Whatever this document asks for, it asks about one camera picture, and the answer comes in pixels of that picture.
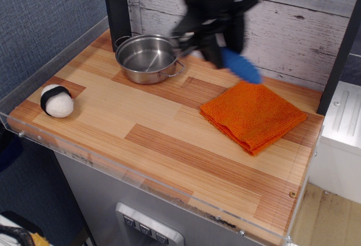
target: stuffed toy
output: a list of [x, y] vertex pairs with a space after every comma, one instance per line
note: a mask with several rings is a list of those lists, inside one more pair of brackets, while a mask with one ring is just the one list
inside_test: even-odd
[[40, 106], [47, 115], [63, 118], [73, 112], [74, 101], [64, 86], [51, 84], [42, 90]]

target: pot handle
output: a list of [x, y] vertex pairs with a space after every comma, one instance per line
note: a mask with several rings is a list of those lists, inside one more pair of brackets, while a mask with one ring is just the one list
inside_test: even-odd
[[173, 75], [168, 75], [168, 74], [163, 73], [163, 72], [158, 72], [158, 76], [159, 76], [160, 74], [163, 74], [163, 75], [166, 75], [166, 76], [168, 76], [168, 77], [174, 77], [174, 76], [176, 76], [176, 75], [178, 75], [178, 74], [181, 74], [181, 73], [183, 72], [183, 70], [184, 70], [184, 64], [182, 64], [182, 63], [179, 62], [179, 61], [175, 61], [174, 63], [178, 63], [178, 64], [180, 64], [180, 65], [182, 66], [182, 69], [181, 69], [179, 72], [177, 72], [176, 74], [173, 74]]
[[119, 46], [120, 46], [123, 42], [125, 42], [125, 38], [129, 39], [129, 38], [131, 38], [131, 36], [122, 36], [122, 37], [116, 39], [115, 42], [114, 42], [114, 47], [119, 48]]

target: stainless steel pot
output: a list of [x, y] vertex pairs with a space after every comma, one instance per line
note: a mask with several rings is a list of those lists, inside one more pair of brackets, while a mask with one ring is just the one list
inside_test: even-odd
[[[173, 44], [157, 34], [121, 37], [115, 42], [116, 59], [126, 78], [138, 84], [156, 84], [180, 74], [184, 65], [177, 61]], [[182, 69], [175, 73], [177, 63]]]

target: white wood plank wall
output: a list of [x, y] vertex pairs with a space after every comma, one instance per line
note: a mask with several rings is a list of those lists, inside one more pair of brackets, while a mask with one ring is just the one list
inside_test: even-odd
[[[323, 91], [356, 0], [260, 0], [242, 55], [264, 76]], [[128, 0], [133, 34], [170, 35], [183, 0]]]

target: wooden floor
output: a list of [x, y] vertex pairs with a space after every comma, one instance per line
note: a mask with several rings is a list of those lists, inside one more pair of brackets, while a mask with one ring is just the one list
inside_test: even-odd
[[291, 237], [298, 246], [360, 246], [361, 204], [308, 184]]

